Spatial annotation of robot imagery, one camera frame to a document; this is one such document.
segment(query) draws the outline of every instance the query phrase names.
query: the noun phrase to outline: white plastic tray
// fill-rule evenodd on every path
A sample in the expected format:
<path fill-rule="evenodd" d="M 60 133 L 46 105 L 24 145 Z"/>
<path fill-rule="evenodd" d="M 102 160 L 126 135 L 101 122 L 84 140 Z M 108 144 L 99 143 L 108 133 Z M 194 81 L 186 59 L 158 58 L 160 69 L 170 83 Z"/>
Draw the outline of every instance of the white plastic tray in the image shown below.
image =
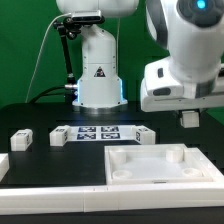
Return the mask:
<path fill-rule="evenodd" d="M 106 146 L 107 184 L 196 183 L 223 179 L 197 148 L 175 145 Z"/>

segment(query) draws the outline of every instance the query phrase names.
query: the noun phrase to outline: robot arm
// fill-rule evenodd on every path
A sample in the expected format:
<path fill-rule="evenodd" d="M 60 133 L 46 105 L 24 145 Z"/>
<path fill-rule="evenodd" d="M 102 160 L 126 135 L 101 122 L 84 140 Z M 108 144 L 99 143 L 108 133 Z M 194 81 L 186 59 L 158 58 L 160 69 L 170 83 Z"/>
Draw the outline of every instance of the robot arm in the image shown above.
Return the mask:
<path fill-rule="evenodd" d="M 62 13 L 100 10 L 104 17 L 116 18 L 131 15 L 139 0 L 56 0 Z"/>
<path fill-rule="evenodd" d="M 56 2 L 62 13 L 71 13 L 71 18 L 67 18 L 67 25 L 70 26 L 71 22 L 74 28 L 71 33 L 76 32 L 73 25 L 78 25 L 77 32 L 82 35 L 83 74 L 77 82 L 78 97 L 73 101 L 74 110 L 96 114 L 122 110 L 127 100 L 123 98 L 122 81 L 117 75 L 116 40 L 95 24 L 104 17 L 119 18 L 132 14 L 139 0 Z"/>
<path fill-rule="evenodd" d="M 142 109 L 223 106 L 223 0 L 148 0 L 146 11 L 149 32 L 170 57 L 146 66 Z"/>

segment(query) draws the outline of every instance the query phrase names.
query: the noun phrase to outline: white plastic part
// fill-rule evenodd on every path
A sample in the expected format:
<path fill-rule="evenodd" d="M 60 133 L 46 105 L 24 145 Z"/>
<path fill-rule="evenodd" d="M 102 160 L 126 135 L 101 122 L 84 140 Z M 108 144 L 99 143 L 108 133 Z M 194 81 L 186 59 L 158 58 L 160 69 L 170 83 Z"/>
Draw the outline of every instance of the white plastic part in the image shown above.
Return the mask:
<path fill-rule="evenodd" d="M 145 126 L 133 126 L 132 133 L 141 145 L 154 145 L 156 142 L 156 133 Z"/>
<path fill-rule="evenodd" d="M 44 214 L 84 211 L 83 187 L 0 190 L 0 214 Z"/>
<path fill-rule="evenodd" d="M 119 210 L 119 194 L 108 186 L 85 187 L 84 212 Z"/>
<path fill-rule="evenodd" d="M 184 150 L 181 146 L 171 146 L 166 150 L 166 160 L 171 163 L 180 163 L 184 159 Z"/>
<path fill-rule="evenodd" d="M 0 154 L 0 181 L 3 179 L 8 170 L 9 170 L 8 154 Z"/>
<path fill-rule="evenodd" d="M 12 151 L 26 151 L 33 142 L 33 132 L 30 129 L 17 131 L 10 139 Z"/>
<path fill-rule="evenodd" d="M 131 15 L 139 0 L 56 0 L 56 3 L 62 13 L 101 10 L 103 16 L 115 18 Z"/>
<path fill-rule="evenodd" d="M 71 132 L 71 128 L 68 125 L 58 126 L 50 133 L 50 145 L 51 146 L 64 146 L 68 141 L 68 136 Z"/>
<path fill-rule="evenodd" d="M 126 162 L 114 163 L 114 154 L 119 157 L 121 149 L 126 152 Z M 198 149 L 182 144 L 106 146 L 107 184 L 213 182 L 208 166 L 210 162 L 207 160 L 205 164 L 203 160 L 204 156 Z"/>
<path fill-rule="evenodd" d="M 183 111 L 180 119 L 184 128 L 197 128 L 199 124 L 199 113 L 196 111 Z"/>
<path fill-rule="evenodd" d="M 146 10 L 146 18 L 147 18 L 147 26 L 148 30 L 150 31 L 150 34 L 154 40 L 157 40 L 157 32 L 155 29 L 155 26 L 152 22 L 152 18 L 149 15 L 149 12 Z"/>

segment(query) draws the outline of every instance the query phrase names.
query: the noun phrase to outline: green wall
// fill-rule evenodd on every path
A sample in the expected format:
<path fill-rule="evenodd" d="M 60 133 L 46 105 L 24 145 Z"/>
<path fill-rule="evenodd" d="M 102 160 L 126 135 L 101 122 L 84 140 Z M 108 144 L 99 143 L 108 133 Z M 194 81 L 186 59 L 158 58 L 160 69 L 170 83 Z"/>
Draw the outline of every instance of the green wall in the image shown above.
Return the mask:
<path fill-rule="evenodd" d="M 147 63 L 168 55 L 150 38 L 145 26 L 145 0 L 131 17 L 121 19 L 119 40 L 119 76 L 125 80 L 125 97 L 139 100 L 139 88 Z M 0 108 L 25 102 L 40 45 L 49 23 L 58 16 L 55 0 L 1 1 L 0 9 Z M 117 19 L 102 25 L 114 36 Z M 76 77 L 82 74 L 81 39 L 69 42 Z M 48 36 L 30 98 L 64 84 L 66 72 L 58 33 L 52 28 Z M 45 101 L 63 101 L 62 97 Z M 212 110 L 223 121 L 220 109 Z"/>

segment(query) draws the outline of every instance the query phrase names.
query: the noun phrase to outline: triangle warning sticker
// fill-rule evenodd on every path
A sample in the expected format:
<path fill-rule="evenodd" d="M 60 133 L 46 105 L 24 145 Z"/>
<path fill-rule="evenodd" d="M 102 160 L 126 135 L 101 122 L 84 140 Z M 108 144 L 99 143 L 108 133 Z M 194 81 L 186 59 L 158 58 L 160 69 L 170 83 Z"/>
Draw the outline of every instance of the triangle warning sticker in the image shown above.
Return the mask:
<path fill-rule="evenodd" d="M 101 67 L 98 68 L 96 74 L 94 75 L 94 77 L 106 77 L 104 74 L 104 71 Z"/>

